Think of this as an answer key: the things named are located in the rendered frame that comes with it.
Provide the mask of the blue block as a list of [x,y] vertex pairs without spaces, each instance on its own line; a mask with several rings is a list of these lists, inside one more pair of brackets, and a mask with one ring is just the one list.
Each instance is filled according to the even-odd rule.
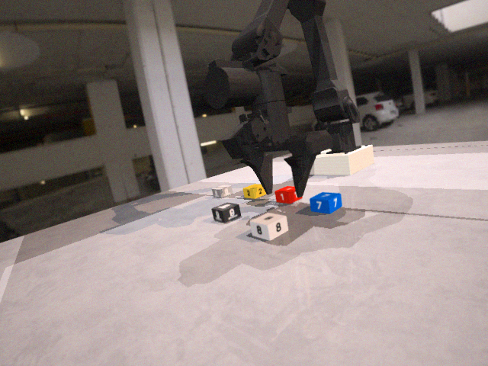
[[310,209],[314,212],[331,214],[342,206],[342,195],[322,192],[310,199]]

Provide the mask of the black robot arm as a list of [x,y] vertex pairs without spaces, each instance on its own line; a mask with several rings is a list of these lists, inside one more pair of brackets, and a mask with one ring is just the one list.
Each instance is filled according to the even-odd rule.
[[[287,71],[272,63],[254,67],[279,56],[283,34],[281,22],[287,9],[301,23],[307,50],[316,78],[310,94],[320,129],[332,136],[332,153],[349,153],[356,146],[352,124],[360,123],[360,113],[349,97],[348,89],[337,79],[332,51],[323,22],[326,0],[262,0],[254,19],[233,41],[230,61],[214,59],[208,64],[204,84],[207,103],[216,109],[256,106],[285,101],[281,76]],[[221,139],[231,157],[246,156],[274,132],[261,110],[254,117],[239,115],[240,124]],[[349,119],[341,123],[332,121]]]

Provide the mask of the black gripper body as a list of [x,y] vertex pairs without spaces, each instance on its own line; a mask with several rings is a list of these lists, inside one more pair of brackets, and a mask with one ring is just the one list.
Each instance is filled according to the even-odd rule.
[[[271,137],[271,140],[263,139],[250,154],[234,156],[232,159],[254,159],[265,156],[265,152],[281,150],[288,150],[292,156],[308,156],[333,148],[332,136],[327,130],[300,134],[291,131],[288,113],[292,112],[292,109],[286,107],[285,101],[258,104],[251,109],[252,114],[247,115],[248,119],[254,117],[253,111],[261,110],[270,123],[274,136]],[[269,143],[272,145],[269,146]]]

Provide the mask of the yellow block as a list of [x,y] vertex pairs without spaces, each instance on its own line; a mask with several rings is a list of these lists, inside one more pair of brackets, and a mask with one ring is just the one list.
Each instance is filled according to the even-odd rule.
[[266,195],[266,192],[262,187],[262,185],[257,185],[257,184],[250,185],[246,188],[243,188],[243,193],[244,193],[244,197],[253,198],[253,199]]

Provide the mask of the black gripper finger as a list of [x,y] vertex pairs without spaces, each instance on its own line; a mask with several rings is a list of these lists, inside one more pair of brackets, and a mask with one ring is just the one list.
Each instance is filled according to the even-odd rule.
[[320,154],[321,152],[317,152],[308,156],[289,156],[284,159],[291,167],[294,190],[298,198],[303,197],[312,165],[316,156]]
[[273,189],[273,154],[265,154],[254,159],[240,160],[252,168],[256,176],[258,177],[262,187],[266,194],[272,194]]

